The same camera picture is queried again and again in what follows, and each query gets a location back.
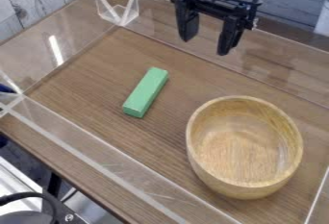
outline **wooden table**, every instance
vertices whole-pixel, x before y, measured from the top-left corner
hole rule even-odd
[[[41,30],[45,26],[46,23],[41,23],[34,27]],[[248,52],[246,48],[252,43],[260,50]],[[259,32],[246,34],[239,49],[246,53],[244,59],[258,66],[252,70],[244,65],[251,73],[262,72],[259,67],[275,69],[272,82],[263,81],[267,82],[263,84],[123,28],[112,28],[26,95],[242,223],[303,223],[329,165],[329,54]],[[10,45],[2,45],[6,57],[14,55],[13,51]],[[223,61],[234,64],[236,54],[242,54],[239,50]],[[283,58],[279,61],[279,57],[292,60],[294,66]],[[120,106],[151,66],[168,70],[169,81],[145,118],[135,119],[121,113]],[[295,74],[296,82],[294,78],[288,80],[284,69],[291,76]],[[315,86],[320,85],[319,90],[304,87],[307,82],[298,85],[304,78],[315,81]],[[290,85],[284,91],[270,87],[282,80]],[[300,91],[312,95],[308,97],[312,102],[296,96]],[[278,193],[256,201],[215,195],[192,173],[185,157],[184,126],[191,113],[209,99],[235,94],[262,98],[283,109],[304,140],[304,156],[295,176]],[[123,220],[143,224],[173,223],[10,115],[1,118],[0,131]]]

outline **black cable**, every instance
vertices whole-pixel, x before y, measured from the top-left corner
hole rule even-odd
[[[42,198],[44,200],[46,200],[46,202],[49,203],[50,206],[50,210],[52,210],[52,220],[49,222],[49,224],[54,224],[56,223],[56,206],[53,204],[53,200],[45,196],[41,193],[37,192],[22,192],[22,193],[16,193],[13,195],[8,195],[8,196],[2,196],[0,197],[0,206],[3,206],[20,199],[24,198],[29,198],[29,197],[37,197],[37,198]]]
[[[72,193],[65,197],[65,198],[62,198],[61,200],[60,200],[60,202],[64,204],[74,195],[76,195],[76,193],[77,193],[77,190],[74,189],[73,191],[72,191]]]

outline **green block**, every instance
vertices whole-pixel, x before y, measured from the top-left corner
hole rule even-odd
[[[168,72],[156,67],[151,67],[123,104],[123,112],[125,114],[143,118],[167,80]]]

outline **wooden bowl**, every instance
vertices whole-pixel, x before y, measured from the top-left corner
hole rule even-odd
[[[238,199],[275,192],[295,172],[303,153],[290,117],[268,102],[247,96],[213,99],[195,111],[185,145],[200,180]]]

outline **bowl rim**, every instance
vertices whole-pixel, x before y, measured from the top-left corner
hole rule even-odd
[[[191,145],[191,137],[189,137],[189,133],[191,133],[191,126],[193,124],[195,118],[197,116],[197,114],[200,113],[201,110],[204,110],[209,105],[212,105],[213,103],[221,102],[221,101],[227,101],[227,100],[236,100],[236,99],[242,99],[242,100],[248,100],[256,103],[262,103],[263,105],[266,105],[268,108],[271,108],[284,119],[286,122],[290,124],[291,129],[295,132],[295,140],[296,140],[296,144],[298,144],[298,148],[296,148],[296,153],[295,153],[295,157],[292,159],[292,163],[290,164],[290,166],[287,167],[287,169],[279,174],[279,176],[276,178],[274,178],[274,180],[267,180],[267,181],[262,181],[262,182],[254,182],[254,183],[239,183],[231,179],[223,178],[223,177],[216,177],[207,168],[204,168],[203,164],[199,163],[197,161],[197,157],[196,157],[196,153],[193,151],[193,147]],[[185,138],[185,149],[187,149],[187,153],[189,154],[189,157],[192,158],[193,162],[197,164],[197,166],[201,168],[201,170],[211,175],[211,177],[213,179],[216,179],[217,181],[220,181],[221,183],[234,186],[234,187],[247,187],[247,188],[260,188],[260,187],[268,187],[272,186],[280,182],[283,182],[284,180],[287,180],[291,175],[294,174],[300,161],[302,161],[302,156],[303,156],[303,140],[302,140],[302,136],[300,136],[300,132],[298,130],[298,127],[292,121],[292,119],[288,117],[288,115],[270,102],[264,101],[263,99],[255,98],[255,97],[250,97],[250,96],[244,96],[244,95],[230,95],[230,96],[223,96],[223,97],[217,97],[212,100],[209,100],[208,102],[205,102],[192,113],[192,115],[188,118],[187,121],[187,126],[185,126],[185,131],[184,131],[184,138]]]

